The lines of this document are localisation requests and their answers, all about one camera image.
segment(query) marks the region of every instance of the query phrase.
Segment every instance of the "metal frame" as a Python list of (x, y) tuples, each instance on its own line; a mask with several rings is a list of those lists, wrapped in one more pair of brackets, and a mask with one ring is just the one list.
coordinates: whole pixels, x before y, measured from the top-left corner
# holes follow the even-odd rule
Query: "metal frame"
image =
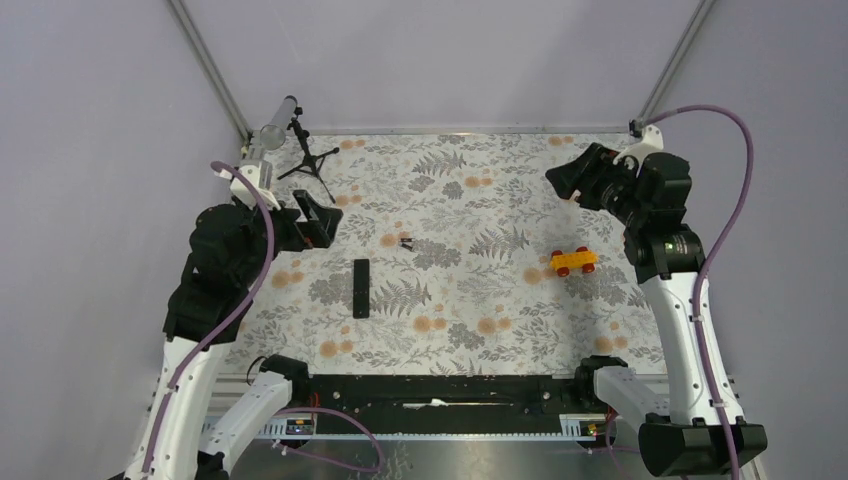
[[(239, 109), (238, 103), (236, 102), (233, 95), (230, 93), (230, 90), (227, 88), (226, 82), (224, 82), (223, 76), (221, 76), (221, 72), (218, 70), (218, 67), (215, 65), (215, 61), (212, 59), (212, 54), (209, 52), (209, 49), (206, 48), (206, 44), (203, 42), (203, 38), (200, 36), (200, 32), (197, 30), (197, 27), (194, 26), (194, 22), (191, 19), (191, 15), (189, 14), (188, 8), (186, 8), (183, 0), (167, 0), (168, 5), (171, 7), (172, 12), (176, 16), (177, 21), (182, 27), (183, 31), (186, 34), (186, 39), (191, 46), (192, 51), (194, 51), (197, 56), (198, 61), (200, 62), (201, 68), (206, 73), (207, 78), (212, 83), (212, 88), (215, 90), (215, 93), (218, 95), (218, 98), (221, 100), (221, 103), (224, 105), (224, 108), (227, 110), (227, 115), (230, 117), (230, 120), (233, 122), (233, 126), (235, 126), (239, 135), (242, 139), (247, 142), (252, 135), (252, 130), (250, 125), (248, 125), (247, 120), (245, 120), (244, 116)], [(668, 59), (668, 62), (663, 68), (662, 73), (660, 74), (659, 79), (657, 79), (657, 83), (654, 85), (653, 90), (651, 90), (650, 95), (648, 95), (647, 100), (645, 101), (642, 110), (639, 112), (639, 116), (636, 118), (644, 119), (653, 116), (657, 113), (657, 107), (659, 107), (660, 102), (665, 97), (666, 92), (668, 91), (669, 85), (672, 80), (677, 75), (680, 64), (683, 62), (683, 59), (686, 57), (686, 54), (689, 52), (689, 49), (692, 46), (693, 41), (695, 40), (698, 32), (701, 29), (701, 25), (703, 25), (704, 21), (707, 18), (707, 15), (712, 10), (713, 5), (716, 3), (716, 0), (700, 0), (698, 6), (695, 7), (695, 11), (692, 13), (692, 17), (689, 19), (689, 24), (686, 25), (686, 28), (683, 30), (683, 34), (680, 37), (680, 40), (677, 42), (677, 46), (674, 48), (674, 51), (671, 54), (671, 57)], [(510, 133), (521, 133), (521, 134), (565, 134), (565, 133), (627, 133), (629, 132), (629, 128), (627, 125), (622, 126), (605, 126), (605, 127), (592, 127), (592, 126), (580, 126), (580, 127), (475, 127), (475, 128), (454, 128), (454, 127), (444, 127), (444, 128), (350, 128), (350, 129), (315, 129), (311, 131), (313, 135), (444, 135), (444, 134), (462, 134), (462, 133), (486, 133), (486, 134), (510, 134)]]
[(677, 75), (680, 64), (686, 58), (686, 54), (689, 53), (692, 43), (701, 30), (701, 25), (704, 24), (715, 2), (716, 0), (700, 0), (698, 6), (695, 7), (695, 11), (689, 19), (689, 24), (683, 30), (683, 35), (678, 40), (677, 46), (674, 47), (674, 51), (671, 53), (668, 63), (666, 63), (665, 68), (660, 74), (660, 78), (657, 80), (654, 89), (648, 95), (648, 100), (645, 101), (645, 105), (642, 107), (642, 111), (639, 112), (639, 116), (636, 118), (646, 119), (657, 114), (657, 108), (660, 102), (665, 98), (671, 81)]
[(200, 67), (206, 74), (206, 78), (208, 78), (209, 82), (212, 83), (212, 89), (215, 90), (218, 99), (227, 110), (227, 116), (230, 117), (230, 121), (233, 122), (233, 126), (241, 136), (242, 140), (247, 142), (250, 139), (252, 132), (250, 125), (248, 125), (247, 120), (245, 120), (244, 115), (242, 115), (238, 103), (236, 103), (235, 98), (233, 98), (232, 93), (230, 93), (230, 89), (227, 88), (227, 84), (224, 82), (224, 77), (221, 76), (218, 66), (215, 65), (215, 61), (212, 59), (212, 54), (209, 53), (209, 49), (206, 48), (206, 44), (203, 42), (203, 37), (200, 36), (200, 32), (197, 30), (197, 27), (194, 26), (194, 21), (191, 19), (191, 15), (185, 6), (185, 3), (183, 3), (183, 0), (167, 0), (166, 3), (171, 9), (171, 13), (174, 14), (177, 23), (180, 24), (183, 33), (185, 33), (186, 40), (188, 40), (191, 50), (197, 57), (197, 61), (200, 62)]

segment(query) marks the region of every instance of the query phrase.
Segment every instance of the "white bracket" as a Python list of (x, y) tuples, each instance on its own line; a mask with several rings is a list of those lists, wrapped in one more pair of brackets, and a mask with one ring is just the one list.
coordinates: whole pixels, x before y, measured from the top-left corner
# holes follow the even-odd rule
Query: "white bracket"
[(601, 368), (595, 372), (594, 383), (595, 395), (618, 412), (633, 431), (639, 431), (649, 413), (668, 416), (668, 400), (654, 393), (629, 368)]
[(214, 427), (204, 433), (200, 451), (224, 454), (224, 470), (232, 472), (236, 460), (256, 438), (269, 418), (288, 405), (291, 381), (279, 373), (262, 372), (253, 385)]

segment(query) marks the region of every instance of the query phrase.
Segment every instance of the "white wall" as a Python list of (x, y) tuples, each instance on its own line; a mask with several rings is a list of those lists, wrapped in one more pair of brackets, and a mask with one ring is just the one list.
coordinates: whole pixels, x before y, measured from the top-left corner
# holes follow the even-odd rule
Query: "white wall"
[(697, 0), (187, 0), (253, 128), (626, 126)]
[[(848, 400), (848, 3), (718, 2), (666, 108), (739, 113), (756, 154), (749, 203), (711, 273), (713, 319), (769, 480), (845, 478)], [(744, 144), (717, 115), (661, 124), (691, 161), (688, 221), (707, 245), (742, 181)]]
[(0, 478), (105, 479), (239, 142), (164, 1), (3, 2), (0, 65)]

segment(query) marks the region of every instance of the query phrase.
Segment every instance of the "yellow toy car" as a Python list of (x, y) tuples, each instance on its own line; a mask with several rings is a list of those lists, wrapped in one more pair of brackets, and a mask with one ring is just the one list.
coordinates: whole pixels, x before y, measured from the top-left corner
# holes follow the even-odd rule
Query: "yellow toy car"
[(562, 253), (562, 250), (556, 250), (551, 253), (551, 268), (557, 272), (560, 277), (567, 277), (571, 272), (570, 269), (580, 267), (583, 273), (592, 273), (595, 271), (595, 262), (598, 261), (598, 256), (595, 252), (586, 247), (580, 247), (576, 253)]

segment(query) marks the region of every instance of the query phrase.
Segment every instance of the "gray fern print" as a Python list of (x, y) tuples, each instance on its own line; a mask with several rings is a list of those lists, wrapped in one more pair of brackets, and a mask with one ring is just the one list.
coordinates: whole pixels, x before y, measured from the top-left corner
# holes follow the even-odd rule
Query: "gray fern print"
[(415, 242), (415, 253), (417, 255), (412, 263), (422, 270), (427, 270), (432, 266), (449, 268), (459, 265), (459, 261), (462, 259), (462, 253), (459, 250), (447, 248), (444, 243), (426, 239)]
[(442, 188), (442, 195), (451, 200), (459, 200), (462, 198), (462, 185), (459, 182), (450, 182)]
[(530, 241), (524, 235), (524, 230), (518, 232), (516, 227), (512, 227), (512, 232), (503, 227), (498, 227), (500, 232), (486, 229), (483, 233), (477, 236), (474, 245), (468, 249), (468, 253), (480, 255), (481, 257), (498, 257), (502, 260), (505, 256), (509, 257), (519, 248), (523, 249), (525, 245), (530, 245)]
[(473, 230), (480, 226), (480, 223), (485, 219), (485, 214), (472, 212), (468, 209), (435, 206), (432, 210), (432, 216), (421, 219), (421, 226), (435, 232), (445, 232), (457, 227)]
[(415, 190), (418, 193), (422, 193), (422, 192), (424, 192), (424, 190), (427, 189), (427, 187), (429, 187), (430, 185), (432, 185), (434, 183), (436, 183), (436, 181), (433, 180), (432, 178), (425, 177), (424, 175), (420, 175), (415, 180), (412, 180), (411, 182), (409, 182), (409, 189)]
[(482, 347), (486, 340), (477, 332), (468, 330), (464, 323), (454, 323), (448, 329), (448, 342), (454, 347), (465, 347), (474, 351)]
[(359, 244), (364, 247), (374, 236), (376, 227), (377, 222), (373, 218), (354, 213), (342, 219), (336, 236), (339, 240), (355, 237)]
[(441, 151), (439, 153), (428, 153), (424, 155), (424, 157), (418, 161), (418, 164), (412, 168), (412, 171), (422, 175), (441, 177), (442, 175), (450, 175), (454, 169), (462, 168), (463, 165), (466, 165), (466, 162), (465, 159), (462, 158), (462, 154), (457, 156), (456, 152), (450, 154), (448, 152)]
[(321, 305), (342, 303), (348, 309), (353, 309), (353, 273), (348, 270), (343, 273), (333, 273), (327, 280), (316, 280), (309, 286), (309, 298)]
[(432, 296), (427, 291), (426, 284), (422, 287), (421, 282), (416, 280), (413, 285), (401, 278), (400, 284), (387, 281), (376, 289), (371, 298), (371, 309), (387, 315), (397, 314), (400, 317), (404, 312), (409, 315), (419, 304), (426, 305), (428, 300), (432, 300)]
[(515, 279), (506, 271), (496, 267), (476, 267), (469, 278), (457, 282), (456, 288), (480, 304), (494, 298), (509, 298), (515, 289)]
[(569, 295), (581, 300), (603, 300), (609, 305), (619, 305), (628, 301), (625, 287), (632, 293), (629, 284), (622, 269), (613, 265), (598, 265), (594, 273), (581, 278), (581, 281), (564, 282), (563, 285)]

